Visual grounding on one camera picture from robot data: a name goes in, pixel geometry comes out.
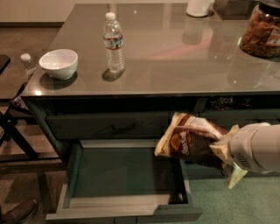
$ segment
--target jar label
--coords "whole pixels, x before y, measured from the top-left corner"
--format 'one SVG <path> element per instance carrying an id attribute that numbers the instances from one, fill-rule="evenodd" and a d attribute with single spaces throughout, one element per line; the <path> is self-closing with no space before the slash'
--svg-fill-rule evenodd
<path id="1" fill-rule="evenodd" d="M 280 46 L 280 27 L 275 26 L 272 30 L 268 40 L 266 41 L 267 46 Z"/>
<path id="2" fill-rule="evenodd" d="M 105 47 L 110 50 L 117 50 L 123 46 L 123 36 L 118 38 L 103 38 Z"/>

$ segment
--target glossy table surface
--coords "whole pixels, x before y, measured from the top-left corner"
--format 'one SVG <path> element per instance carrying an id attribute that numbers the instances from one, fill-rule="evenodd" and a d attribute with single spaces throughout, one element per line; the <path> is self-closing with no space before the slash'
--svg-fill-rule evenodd
<path id="1" fill-rule="evenodd" d="M 102 27 L 107 11 L 122 25 L 126 70 L 106 73 Z M 79 55 L 77 73 L 55 80 L 42 69 L 24 96 L 274 95 L 280 58 L 259 59 L 239 43 L 249 21 L 186 15 L 183 3 L 77 4 L 50 45 Z"/>

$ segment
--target white mug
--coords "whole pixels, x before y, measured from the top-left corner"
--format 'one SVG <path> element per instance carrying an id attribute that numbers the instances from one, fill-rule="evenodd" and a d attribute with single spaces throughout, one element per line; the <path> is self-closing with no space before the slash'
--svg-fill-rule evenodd
<path id="1" fill-rule="evenodd" d="M 210 0 L 189 0 L 186 6 L 186 14 L 201 18 L 209 13 Z"/>

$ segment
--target glass jar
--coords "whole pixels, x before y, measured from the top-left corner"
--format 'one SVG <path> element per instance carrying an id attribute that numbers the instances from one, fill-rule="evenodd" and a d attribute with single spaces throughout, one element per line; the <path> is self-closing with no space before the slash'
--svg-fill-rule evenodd
<path id="1" fill-rule="evenodd" d="M 280 56 L 280 1 L 261 0 L 253 9 L 241 49 L 260 58 Z"/>

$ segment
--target white bowl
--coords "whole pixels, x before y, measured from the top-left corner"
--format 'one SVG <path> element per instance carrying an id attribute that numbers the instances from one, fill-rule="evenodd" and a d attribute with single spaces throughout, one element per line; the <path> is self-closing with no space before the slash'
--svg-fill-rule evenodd
<path id="1" fill-rule="evenodd" d="M 66 80 L 77 70 L 78 54 L 69 49 L 59 49 L 44 54 L 38 63 L 51 77 Z"/>

